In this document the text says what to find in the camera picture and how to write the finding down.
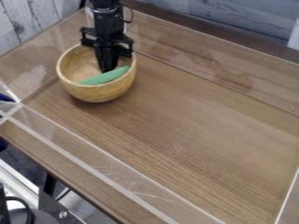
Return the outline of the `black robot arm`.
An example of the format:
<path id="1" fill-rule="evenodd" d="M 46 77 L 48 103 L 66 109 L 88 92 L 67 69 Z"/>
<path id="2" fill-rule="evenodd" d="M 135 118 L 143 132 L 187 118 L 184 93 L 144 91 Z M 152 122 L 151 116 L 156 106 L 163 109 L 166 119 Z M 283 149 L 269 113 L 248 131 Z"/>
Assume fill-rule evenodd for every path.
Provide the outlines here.
<path id="1" fill-rule="evenodd" d="M 94 26 L 82 27 L 80 43 L 92 47 L 100 71 L 108 72 L 118 67 L 119 57 L 131 58 L 135 41 L 126 35 L 124 5 L 120 0 L 91 0 Z"/>

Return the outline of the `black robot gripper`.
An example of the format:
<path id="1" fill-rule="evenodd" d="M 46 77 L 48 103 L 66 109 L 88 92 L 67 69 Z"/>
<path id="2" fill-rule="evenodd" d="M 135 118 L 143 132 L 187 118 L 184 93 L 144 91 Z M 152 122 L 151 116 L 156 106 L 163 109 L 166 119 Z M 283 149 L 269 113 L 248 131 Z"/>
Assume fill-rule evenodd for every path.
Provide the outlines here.
<path id="1" fill-rule="evenodd" d="M 104 46 L 95 46 L 98 65 L 104 73 L 118 67 L 118 58 L 132 57 L 135 41 L 124 34 L 126 23 L 124 8 L 115 6 L 111 9 L 91 8 L 94 26 L 82 27 L 80 43 L 92 47 L 96 42 Z"/>

